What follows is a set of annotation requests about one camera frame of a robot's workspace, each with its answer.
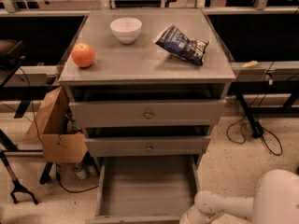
black snack bag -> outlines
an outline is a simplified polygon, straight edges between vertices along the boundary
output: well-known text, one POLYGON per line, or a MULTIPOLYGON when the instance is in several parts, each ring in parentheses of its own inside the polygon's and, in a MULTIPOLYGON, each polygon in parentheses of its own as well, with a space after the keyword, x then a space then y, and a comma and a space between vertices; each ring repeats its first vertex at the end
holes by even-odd
POLYGON ((163 30, 153 42, 181 59, 203 65, 206 47, 209 42, 190 40, 176 26, 163 30))

concrete floor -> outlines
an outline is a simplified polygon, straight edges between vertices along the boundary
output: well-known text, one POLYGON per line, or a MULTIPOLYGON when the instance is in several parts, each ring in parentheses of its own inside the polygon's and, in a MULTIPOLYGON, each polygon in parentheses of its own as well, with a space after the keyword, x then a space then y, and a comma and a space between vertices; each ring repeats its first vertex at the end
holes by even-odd
MULTIPOLYGON (((0 129, 21 147, 22 138, 30 126, 26 118, 13 119, 11 109, 0 105, 0 129)), ((234 98, 227 98, 227 106, 211 135, 211 142, 198 168, 201 189, 207 189, 224 196, 252 196, 259 178, 267 171, 283 169, 296 172, 299 165, 299 119, 260 118, 265 129, 273 132, 280 140, 283 154, 279 157, 270 154, 260 139, 251 137, 251 128, 246 125, 243 132, 246 142, 243 145, 230 141, 226 136, 230 124, 243 117, 243 110, 234 98)), ((240 141, 240 125, 230 130, 231 138, 240 141)), ((265 138, 275 152, 279 152, 278 142, 270 135, 265 138)), ((55 178, 52 168, 51 181, 39 184, 45 166, 43 157, 7 154, 10 166, 20 182, 31 190, 39 201, 34 205, 30 196, 18 193, 20 201, 14 204, 9 193, 13 184, 4 165, 0 164, 0 222, 1 224, 81 224, 94 217, 97 205, 97 191, 74 194, 63 190, 55 178)), ((96 187, 99 177, 78 180, 74 174, 74 164, 63 163, 60 168, 62 183, 70 190, 83 190, 96 187)), ((246 220, 228 215, 214 221, 215 224, 245 224, 246 220)))

drawer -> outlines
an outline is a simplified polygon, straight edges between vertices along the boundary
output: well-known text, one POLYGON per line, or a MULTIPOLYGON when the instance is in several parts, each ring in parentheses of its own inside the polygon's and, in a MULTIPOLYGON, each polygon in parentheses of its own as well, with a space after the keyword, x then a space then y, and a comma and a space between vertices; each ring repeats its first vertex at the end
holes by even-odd
POLYGON ((225 100, 130 101, 70 103, 82 128, 216 125, 225 100))
POLYGON ((103 158, 95 219, 86 223, 176 223, 199 190, 192 156, 103 158))
POLYGON ((208 136, 123 137, 87 139, 93 157, 150 156, 205 153, 208 136))

tripod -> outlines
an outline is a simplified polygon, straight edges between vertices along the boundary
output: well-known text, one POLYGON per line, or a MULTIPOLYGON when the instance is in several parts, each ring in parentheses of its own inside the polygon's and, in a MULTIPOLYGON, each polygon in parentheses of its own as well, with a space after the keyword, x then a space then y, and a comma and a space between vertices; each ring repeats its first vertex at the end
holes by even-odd
POLYGON ((15 176, 15 174, 13 173, 12 169, 10 168, 9 162, 7 160, 7 156, 4 153, 4 151, 0 148, 0 159, 2 160, 3 164, 6 166, 7 171, 11 177, 11 180, 13 182, 13 184, 15 185, 15 188, 10 192, 10 196, 12 197, 13 202, 16 204, 18 203, 16 197, 15 197, 15 193, 16 192, 23 192, 23 193, 28 193, 31 197, 32 200, 35 204, 38 204, 38 201, 34 195, 34 193, 32 193, 31 191, 29 191, 26 187, 24 187, 18 180, 18 178, 15 176))

gray tabletop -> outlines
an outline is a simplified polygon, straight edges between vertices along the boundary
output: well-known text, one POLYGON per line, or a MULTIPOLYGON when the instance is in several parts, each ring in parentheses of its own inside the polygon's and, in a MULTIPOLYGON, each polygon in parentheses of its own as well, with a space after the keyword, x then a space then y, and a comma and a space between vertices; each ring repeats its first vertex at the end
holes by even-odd
POLYGON ((90 44, 95 51, 93 66, 82 69, 68 58, 60 77, 61 84, 106 83, 218 83, 235 79, 222 48, 199 9, 144 9, 92 11, 77 43, 90 44), (112 21, 132 17, 142 21, 139 38, 122 44, 110 30, 112 21), (210 41, 203 66, 182 61, 155 45, 152 40, 165 27, 176 25, 189 39, 210 41))

